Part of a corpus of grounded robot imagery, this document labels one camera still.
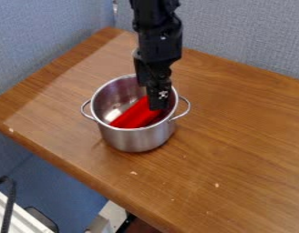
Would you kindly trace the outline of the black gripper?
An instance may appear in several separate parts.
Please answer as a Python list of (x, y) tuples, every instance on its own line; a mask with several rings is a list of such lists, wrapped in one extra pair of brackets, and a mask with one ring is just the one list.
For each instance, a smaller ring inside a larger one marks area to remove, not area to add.
[(169, 17), (154, 25), (135, 18), (133, 28), (139, 37), (134, 52), (138, 82), (146, 86), (150, 109), (164, 110), (170, 106), (170, 66), (182, 58), (184, 22), (180, 17)]

